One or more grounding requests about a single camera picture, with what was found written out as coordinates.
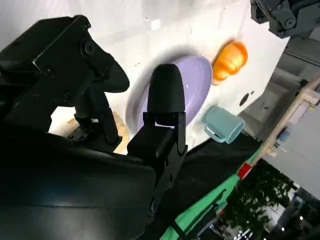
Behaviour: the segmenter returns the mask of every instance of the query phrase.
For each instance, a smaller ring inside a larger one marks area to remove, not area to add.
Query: orange toy
[[[242,42],[233,41],[226,45],[212,66],[212,84],[219,85],[227,77],[236,74],[247,60],[248,52]]]

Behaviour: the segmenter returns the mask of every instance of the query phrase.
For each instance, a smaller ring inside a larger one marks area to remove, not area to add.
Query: purple plate
[[[210,61],[204,56],[186,56],[174,61],[173,64],[179,68],[182,76],[186,124],[188,125],[197,115],[208,95],[212,80],[212,67]],[[148,93],[149,86],[145,88],[136,111],[138,130],[144,125],[143,112],[147,111]]]

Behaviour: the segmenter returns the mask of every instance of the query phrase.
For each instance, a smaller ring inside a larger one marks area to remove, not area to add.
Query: bolt
[[[47,67],[47,69],[45,70],[45,74],[53,77],[53,70],[52,70],[52,68],[51,68],[51,67]]]
[[[157,210],[157,207],[158,207],[158,200],[154,197],[151,203],[151,211],[155,213]]]
[[[68,99],[68,100],[71,99],[71,97],[72,97],[71,91],[69,91],[69,90],[65,91],[64,97],[65,97],[66,99]]]
[[[88,40],[84,43],[84,51],[86,54],[88,54],[89,56],[92,56],[95,54],[96,52],[96,46],[94,44],[93,41]]]
[[[288,28],[288,29],[291,29],[294,25],[296,24],[296,21],[292,18],[288,19],[286,22],[285,22],[285,26]]]
[[[32,98],[33,100],[36,100],[38,97],[39,97],[39,94],[38,94],[38,93],[33,93],[33,94],[31,95],[31,98]]]

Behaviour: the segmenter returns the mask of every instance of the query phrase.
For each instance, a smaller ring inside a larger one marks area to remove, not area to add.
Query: white tabletop
[[[250,0],[5,0],[0,9],[0,49],[39,19],[77,14],[88,17],[93,39],[114,56],[129,77],[126,92],[106,95],[131,135],[137,131],[133,103],[158,64],[190,54],[212,61],[226,42],[244,43],[246,65],[220,86],[210,88],[199,113],[187,126],[191,147],[209,138],[201,119],[210,106],[218,104],[237,115],[263,93],[289,40],[270,33],[268,23],[259,25],[251,20]],[[248,100],[239,106],[247,93]],[[72,108],[59,107],[52,115],[50,131],[58,134],[67,128],[74,113]]]

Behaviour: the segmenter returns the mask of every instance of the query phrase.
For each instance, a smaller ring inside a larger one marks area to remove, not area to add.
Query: teal mug
[[[232,143],[245,126],[243,119],[219,106],[212,106],[202,121],[205,133],[218,143]]]

